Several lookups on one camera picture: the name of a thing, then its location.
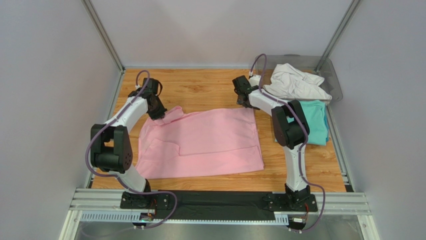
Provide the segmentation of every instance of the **wooden table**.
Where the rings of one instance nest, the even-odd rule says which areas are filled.
[[[119,92],[114,114],[135,90],[139,69],[127,70]],[[248,74],[248,69],[150,69],[151,77],[163,85],[160,99],[167,109],[181,106],[185,113],[218,108],[239,108],[232,80]],[[145,114],[130,132],[133,164],[138,161],[138,137],[148,115]],[[203,177],[149,179],[152,189],[205,191],[284,191],[287,170],[282,147],[274,142],[271,118],[255,111],[255,119],[263,156],[264,170]],[[327,192],[346,192],[339,164],[329,141],[327,146],[309,144],[305,153],[306,175],[312,183],[322,185]],[[112,177],[95,177],[92,188],[121,189]],[[312,187],[313,192],[321,190]]]

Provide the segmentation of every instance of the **pink cloth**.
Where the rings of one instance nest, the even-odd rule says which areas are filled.
[[[253,109],[148,118],[139,135],[137,171],[146,179],[237,174],[264,169]]]

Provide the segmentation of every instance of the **gray floor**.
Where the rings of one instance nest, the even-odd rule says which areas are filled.
[[[310,226],[316,216],[309,218]],[[93,239],[81,234],[100,236],[128,229],[130,223],[81,222],[76,240]],[[166,223],[153,229],[129,229],[103,240],[363,240],[356,215],[326,215],[311,232],[301,235],[289,232],[285,226],[219,225]]]

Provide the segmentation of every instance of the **table surface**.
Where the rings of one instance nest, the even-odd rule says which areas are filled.
[[[127,96],[135,90],[139,69],[128,69],[124,75],[114,114],[124,105]],[[236,105],[232,80],[248,74],[248,69],[149,69],[151,77],[163,85],[161,102],[167,109],[181,106],[185,113],[218,108],[239,108]],[[139,132],[148,115],[145,114],[129,133],[133,149],[133,164],[138,161]],[[274,141],[271,118],[263,111],[255,111],[256,125],[264,170],[202,177],[149,179],[151,189],[193,191],[284,191],[287,169],[284,151]],[[319,184],[327,192],[346,192],[333,143],[326,146],[308,144],[305,153],[306,175],[310,182]],[[122,189],[113,177],[96,176],[94,189]],[[320,192],[317,187],[312,192]]]

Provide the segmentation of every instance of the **turquoise fabric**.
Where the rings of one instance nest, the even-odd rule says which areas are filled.
[[[309,136],[307,143],[325,146],[329,141],[329,124],[327,122],[326,104],[320,100],[301,101],[303,113],[309,125]]]

